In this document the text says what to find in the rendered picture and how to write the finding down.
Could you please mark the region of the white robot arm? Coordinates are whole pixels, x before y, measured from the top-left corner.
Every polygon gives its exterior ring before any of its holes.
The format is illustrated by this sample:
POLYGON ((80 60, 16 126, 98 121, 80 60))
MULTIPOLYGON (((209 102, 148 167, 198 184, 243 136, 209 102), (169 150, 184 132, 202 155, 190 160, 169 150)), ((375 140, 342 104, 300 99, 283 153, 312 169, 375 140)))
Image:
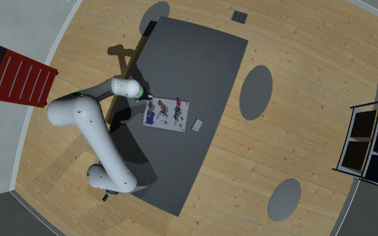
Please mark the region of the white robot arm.
POLYGON ((138 84, 134 79, 111 77, 99 85, 59 97, 47 107, 47 118, 53 125, 77 126, 99 158, 101 164, 91 165, 86 177, 92 187, 106 190, 103 201, 111 194, 134 190, 137 176, 117 149, 99 102, 120 95, 138 103, 146 96, 145 88, 138 84))

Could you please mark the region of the blue rectangular block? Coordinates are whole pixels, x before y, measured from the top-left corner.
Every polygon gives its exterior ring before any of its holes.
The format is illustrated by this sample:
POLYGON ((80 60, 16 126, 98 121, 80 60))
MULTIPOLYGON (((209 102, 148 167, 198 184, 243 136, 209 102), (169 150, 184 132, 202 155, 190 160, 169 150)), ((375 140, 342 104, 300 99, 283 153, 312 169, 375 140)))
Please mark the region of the blue rectangular block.
POLYGON ((154 113, 151 113, 151 117, 147 117, 146 123, 153 125, 153 119, 154 119, 154 113))

